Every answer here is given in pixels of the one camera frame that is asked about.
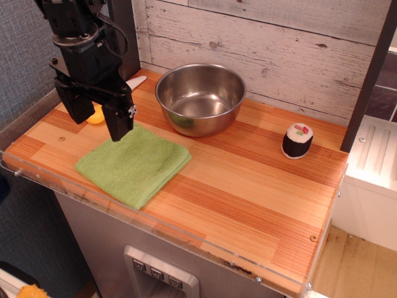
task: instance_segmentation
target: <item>black pole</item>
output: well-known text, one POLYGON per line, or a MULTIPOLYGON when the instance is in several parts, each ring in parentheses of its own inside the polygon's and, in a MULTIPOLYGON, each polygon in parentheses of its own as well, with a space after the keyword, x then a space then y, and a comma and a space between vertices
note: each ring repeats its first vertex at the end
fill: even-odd
MULTIPOLYGON (((135 22, 131 0, 107 0, 109 17, 123 30, 128 39, 128 53, 123 57, 120 76, 126 81, 141 69, 139 61, 138 43, 136 40, 135 22)), ((120 48, 124 48, 124 38, 117 35, 120 48)))
POLYGON ((347 127, 347 132, 342 142, 342 151, 350 152, 352 149, 355 136, 359 131, 362 118, 364 117, 365 110, 367 109, 371 93, 375 87, 391 41, 393 40, 393 36, 396 32, 396 27, 397 0, 392 0, 389 7, 389 12, 387 13, 385 23, 383 24, 383 28, 379 36, 377 47, 373 53, 367 75, 365 76, 364 83, 359 94, 359 98, 355 104, 349 126, 347 127))

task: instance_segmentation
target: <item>stainless steel bowl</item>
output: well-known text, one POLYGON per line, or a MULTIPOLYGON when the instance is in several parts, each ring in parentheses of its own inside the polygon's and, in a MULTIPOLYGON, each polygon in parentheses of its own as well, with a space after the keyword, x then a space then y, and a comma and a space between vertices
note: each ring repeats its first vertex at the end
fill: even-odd
POLYGON ((213 64, 180 66, 156 85, 164 116, 176 131, 190 137, 209 137, 227 129, 245 95, 246 85, 237 73, 213 64))

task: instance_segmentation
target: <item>gray fabric wall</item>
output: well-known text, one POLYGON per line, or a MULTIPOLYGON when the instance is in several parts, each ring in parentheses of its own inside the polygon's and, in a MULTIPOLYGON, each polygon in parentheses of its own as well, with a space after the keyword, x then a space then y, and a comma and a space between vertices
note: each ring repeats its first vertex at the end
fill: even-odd
MULTIPOLYGON (((0 0, 0 25, 0 130, 7 130, 54 88, 48 62, 60 52, 34 0, 0 0)), ((17 137, 17 129, 10 133, 17 137)), ((54 194, 4 169, 0 174, 11 185, 0 204, 0 261, 37 279, 52 297, 74 297, 91 275, 54 194)))

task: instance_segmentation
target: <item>green microfiber cloth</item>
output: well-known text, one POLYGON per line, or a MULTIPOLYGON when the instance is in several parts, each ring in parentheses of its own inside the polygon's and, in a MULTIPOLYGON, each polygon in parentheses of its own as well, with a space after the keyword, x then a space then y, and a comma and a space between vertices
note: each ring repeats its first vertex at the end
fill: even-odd
POLYGON ((120 141, 107 140, 74 168, 115 199, 139 210, 191 158, 185 147, 135 124, 120 141))

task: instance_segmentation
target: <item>plush sushi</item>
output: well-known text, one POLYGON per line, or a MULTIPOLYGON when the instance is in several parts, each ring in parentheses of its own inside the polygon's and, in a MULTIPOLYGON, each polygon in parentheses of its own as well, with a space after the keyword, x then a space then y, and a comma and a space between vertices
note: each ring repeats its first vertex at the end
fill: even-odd
POLYGON ((309 151, 312 140, 312 129, 303 123, 295 123, 284 136, 282 151, 288 158, 301 158, 309 151))

